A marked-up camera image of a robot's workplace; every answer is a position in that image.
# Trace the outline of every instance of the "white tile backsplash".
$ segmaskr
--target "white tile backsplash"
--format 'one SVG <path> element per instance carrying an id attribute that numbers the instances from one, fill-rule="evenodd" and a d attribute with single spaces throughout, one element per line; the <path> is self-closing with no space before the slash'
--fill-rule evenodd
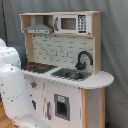
<path id="1" fill-rule="evenodd" d="M 75 68 L 78 54 L 87 51 L 93 56 L 93 39 L 79 36 L 33 35 L 33 56 L 37 63 L 54 64 Z M 92 71 L 89 58 L 82 55 L 81 62 L 86 62 L 86 70 Z"/>

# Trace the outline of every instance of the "sink basin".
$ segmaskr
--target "sink basin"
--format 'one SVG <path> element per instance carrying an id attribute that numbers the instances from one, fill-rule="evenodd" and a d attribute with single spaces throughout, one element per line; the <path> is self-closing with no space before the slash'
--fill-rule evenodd
<path id="1" fill-rule="evenodd" d="M 82 81 L 87 79 L 89 76 L 91 76 L 92 73 L 87 71 L 76 70 L 76 69 L 62 68 L 52 73 L 51 75 L 63 79 Z"/>

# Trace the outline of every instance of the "microwave door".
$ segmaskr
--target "microwave door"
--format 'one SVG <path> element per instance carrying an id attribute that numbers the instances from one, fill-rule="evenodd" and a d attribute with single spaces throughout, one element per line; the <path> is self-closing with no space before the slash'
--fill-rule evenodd
<path id="1" fill-rule="evenodd" d="M 58 15 L 55 20 L 56 33 L 78 33 L 77 15 Z"/>

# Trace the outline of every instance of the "microwave control panel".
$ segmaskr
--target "microwave control panel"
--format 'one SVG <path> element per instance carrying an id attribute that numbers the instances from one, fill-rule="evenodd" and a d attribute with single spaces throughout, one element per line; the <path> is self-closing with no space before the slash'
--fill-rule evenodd
<path id="1" fill-rule="evenodd" d="M 78 15 L 78 31 L 86 33 L 86 15 Z"/>

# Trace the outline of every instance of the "gray wall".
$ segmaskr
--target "gray wall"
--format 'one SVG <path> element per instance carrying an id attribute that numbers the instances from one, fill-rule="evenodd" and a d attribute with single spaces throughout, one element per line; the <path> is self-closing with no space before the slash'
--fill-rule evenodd
<path id="1" fill-rule="evenodd" d="M 6 41 L 3 10 L 2 10 L 2 0 L 0 0 L 0 38 Z"/>
<path id="2" fill-rule="evenodd" d="M 9 46 L 24 48 L 19 13 L 101 10 L 102 70 L 115 77 L 106 88 L 106 117 L 115 128 L 128 128 L 128 1 L 4 0 Z"/>

